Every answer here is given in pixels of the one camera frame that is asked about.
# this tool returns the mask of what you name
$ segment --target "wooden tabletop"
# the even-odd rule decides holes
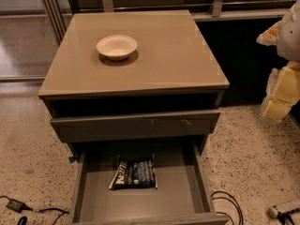
[[[129,59],[99,56],[111,35],[138,42]],[[39,91],[45,97],[224,89],[229,83],[187,10],[75,14]]]

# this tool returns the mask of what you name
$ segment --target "drawer front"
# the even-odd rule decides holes
[[[196,142],[182,137],[87,144],[79,161],[69,224],[224,225],[228,218],[214,211]],[[157,188],[108,189],[118,155],[135,158],[150,153]]]
[[[62,143],[209,134],[218,111],[54,118],[51,124]]]

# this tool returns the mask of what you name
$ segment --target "speckled floor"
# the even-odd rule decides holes
[[[2,51],[9,51],[12,44],[8,37],[5,41]],[[49,46],[55,50],[52,42]],[[23,63],[29,67],[36,63],[30,61]],[[43,66],[49,62],[45,59]],[[8,69],[2,68],[5,75],[10,74]],[[53,133],[50,116],[38,99],[39,87],[40,83],[31,82],[0,83],[0,196],[7,195],[35,209],[54,206],[68,210],[77,164],[69,163],[68,147]],[[300,128],[291,117],[267,126],[260,120],[259,109],[258,105],[220,108],[202,165],[211,192],[227,191],[239,202],[244,224],[279,224],[266,211],[271,205],[300,199]],[[8,210],[7,203],[6,198],[0,199],[0,225],[15,225],[21,216],[28,217],[29,225],[52,225],[59,215],[55,211],[18,214]],[[214,205],[238,224],[230,203],[217,200]],[[63,215],[55,224],[67,223],[68,215]]]

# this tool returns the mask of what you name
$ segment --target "bowl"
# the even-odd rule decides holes
[[[97,44],[97,51],[113,61],[128,58],[138,47],[137,41],[125,35],[105,37]]]

